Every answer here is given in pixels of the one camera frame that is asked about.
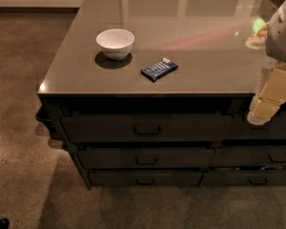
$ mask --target drawer handle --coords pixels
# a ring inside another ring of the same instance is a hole
[[[268,155],[268,158],[273,163],[286,163],[286,153]]]
[[[151,178],[151,179],[142,179],[142,180],[137,179],[136,180],[136,184],[137,185],[144,185],[144,186],[154,185],[154,179],[153,178]]]
[[[268,180],[264,177],[251,177],[249,178],[249,182],[251,185],[267,185]]]
[[[161,132],[158,124],[137,124],[133,130],[136,135],[159,135]]]
[[[137,165],[155,165],[156,162],[157,162],[157,158],[156,157],[154,159],[152,159],[152,160],[142,160],[142,159],[139,159],[139,158],[135,159],[135,163]]]

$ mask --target dark blue packet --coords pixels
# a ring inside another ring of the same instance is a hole
[[[177,68],[178,65],[164,57],[158,63],[153,64],[144,70],[141,70],[141,73],[148,77],[152,82],[155,82],[159,78],[173,72]]]

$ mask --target concrete floor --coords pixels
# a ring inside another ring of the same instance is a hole
[[[10,228],[286,228],[286,187],[88,191],[34,116],[73,14],[0,14],[0,218]]]

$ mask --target bowl rim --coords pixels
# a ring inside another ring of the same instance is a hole
[[[133,41],[134,41],[134,35],[133,35],[133,33],[130,32],[130,31],[128,31],[128,30],[125,30],[125,29],[108,29],[108,30],[105,30],[105,31],[100,32],[100,33],[96,36],[96,43],[97,43],[97,45],[100,46],[100,47],[102,47],[102,48],[104,48],[104,49],[113,50],[113,48],[105,47],[105,46],[103,46],[102,44],[100,44],[99,41],[98,41],[98,40],[99,40],[99,37],[100,37],[102,34],[108,32],[108,31],[125,31],[125,32],[127,32],[127,33],[132,37],[132,41],[131,41],[130,43],[128,43],[126,46],[121,47],[121,48],[115,48],[115,49],[124,49],[124,48],[127,48],[127,47],[129,47],[129,46],[133,43]]]

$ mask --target bowl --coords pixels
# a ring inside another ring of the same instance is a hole
[[[99,33],[96,43],[101,51],[110,59],[123,59],[131,52],[134,35],[123,29],[110,29]]]

